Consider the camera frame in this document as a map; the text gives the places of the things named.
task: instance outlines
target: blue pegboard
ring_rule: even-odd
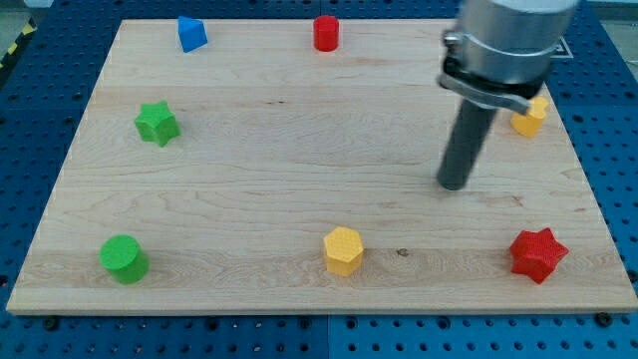
[[[636,314],[606,327],[593,315],[63,317],[47,331],[51,321],[4,311],[122,19],[453,18],[458,8],[455,0],[56,1],[0,93],[0,358],[637,357]],[[548,87],[636,276],[638,85],[586,4],[565,39],[574,59],[554,62]]]

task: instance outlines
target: blue block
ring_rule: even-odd
[[[185,16],[177,18],[177,33],[184,52],[190,52],[208,42],[203,22]]]

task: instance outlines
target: red block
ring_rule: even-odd
[[[330,15],[322,15],[313,22],[315,49],[333,51],[339,46],[339,20]]]
[[[567,253],[567,249],[554,238],[551,229],[540,232],[522,231],[509,248],[514,257],[512,273],[525,274],[536,283],[542,283]]]

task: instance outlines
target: plastic block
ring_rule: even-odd
[[[177,33],[181,48],[186,53],[208,43],[206,30],[200,20],[179,16],[177,18]]]
[[[511,117],[511,126],[521,135],[533,138],[540,130],[540,126],[547,117],[547,106],[549,101],[544,97],[535,97],[531,99],[531,106],[527,114],[521,115],[514,113]]]
[[[168,140],[179,136],[175,115],[168,109],[166,101],[142,104],[142,111],[136,118],[136,127],[142,141],[153,141],[160,147],[164,147]]]
[[[359,232],[337,227],[323,238],[327,270],[333,274],[350,276],[363,260],[363,244]]]
[[[509,248],[514,258],[512,273],[525,274],[541,284],[567,253],[567,249],[554,238],[551,229],[540,232],[522,231]]]
[[[120,234],[111,237],[100,250],[100,263],[121,284],[142,279],[149,271],[149,259],[135,238]]]
[[[339,20],[330,15],[322,15],[313,22],[315,49],[334,51],[339,46]]]

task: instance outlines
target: black shaft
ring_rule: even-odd
[[[457,190],[466,185],[496,111],[463,100],[437,173],[443,187]]]

